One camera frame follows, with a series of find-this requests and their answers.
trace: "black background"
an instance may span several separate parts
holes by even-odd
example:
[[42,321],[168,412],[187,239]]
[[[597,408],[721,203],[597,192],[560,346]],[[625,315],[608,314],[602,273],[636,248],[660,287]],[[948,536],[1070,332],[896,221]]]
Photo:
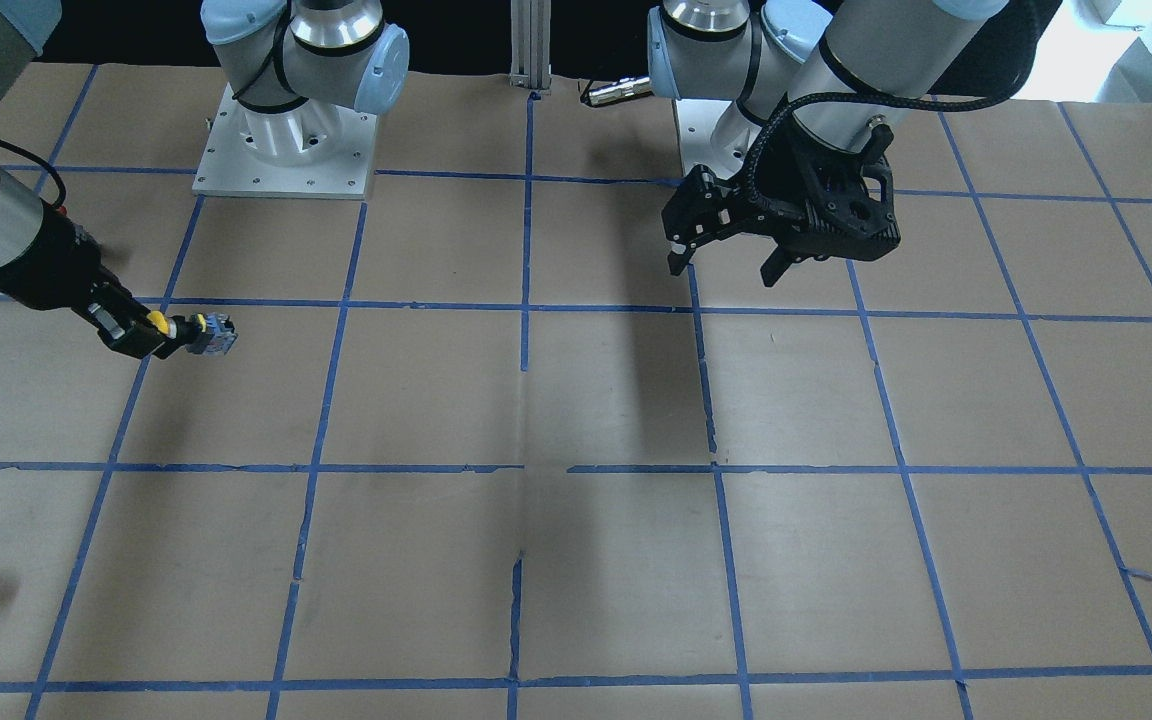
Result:
[[[764,0],[751,5],[760,8]],[[814,0],[835,10],[842,0]],[[902,0],[890,0],[900,3]],[[1034,0],[1046,26],[1060,0]],[[553,0],[553,73],[616,79],[646,74],[646,13],[659,0]],[[215,65],[198,20],[200,0],[63,0],[44,60],[77,63]],[[385,0],[385,17],[412,38],[414,70],[508,73],[508,0]],[[1024,61],[1021,0],[990,20],[933,92],[992,94]]]

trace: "metal mounting plate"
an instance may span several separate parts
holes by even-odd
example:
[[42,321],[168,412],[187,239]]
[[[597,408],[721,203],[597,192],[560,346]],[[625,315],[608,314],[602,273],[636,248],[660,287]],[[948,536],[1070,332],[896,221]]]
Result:
[[238,103],[225,88],[211,124],[207,149],[194,179],[195,195],[219,197],[306,197],[325,200],[365,200],[376,168],[376,132],[380,119],[338,108],[342,132],[332,152],[297,167],[265,162],[248,149],[238,124]]
[[741,168],[735,156],[719,154],[710,138],[718,127],[718,119],[732,105],[730,100],[675,100],[673,114],[679,123],[679,152],[682,174],[696,165],[707,165],[721,179],[729,179]]

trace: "metal post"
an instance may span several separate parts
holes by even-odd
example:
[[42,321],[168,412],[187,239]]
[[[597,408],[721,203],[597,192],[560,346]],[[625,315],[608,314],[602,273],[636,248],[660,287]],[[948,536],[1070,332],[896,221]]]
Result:
[[511,0],[513,65],[509,82],[550,91],[550,0]]

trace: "light blue joint cap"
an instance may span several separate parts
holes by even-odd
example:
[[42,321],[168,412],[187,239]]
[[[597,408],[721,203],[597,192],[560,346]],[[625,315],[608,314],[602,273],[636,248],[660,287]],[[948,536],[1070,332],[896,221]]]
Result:
[[937,8],[961,20],[988,20],[1007,6],[1007,0],[934,0]]
[[358,83],[358,94],[353,99],[353,111],[372,115],[388,113],[407,83],[407,66],[411,63],[411,55],[407,31],[396,24],[387,24],[371,50],[366,73]]
[[660,8],[647,10],[647,74],[652,76],[652,94],[681,99],[679,82],[673,77],[673,65],[669,65],[669,46],[664,40],[664,21]]
[[812,54],[829,20],[833,15],[812,0],[767,0],[763,6],[763,24],[772,40],[799,63]]
[[60,24],[60,0],[0,0],[0,13],[41,55],[41,46]]
[[283,0],[202,0],[202,26],[212,45],[228,45],[274,22],[287,6]]

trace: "yellow object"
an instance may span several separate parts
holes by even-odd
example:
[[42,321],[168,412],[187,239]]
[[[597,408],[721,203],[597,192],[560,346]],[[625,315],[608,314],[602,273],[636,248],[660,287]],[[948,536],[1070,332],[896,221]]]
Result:
[[172,323],[168,323],[168,319],[166,319],[166,316],[164,316],[162,313],[159,313],[159,311],[157,311],[157,310],[152,311],[152,313],[146,314],[146,318],[150,320],[150,323],[154,324],[154,327],[160,333],[162,333],[162,334],[172,334]]

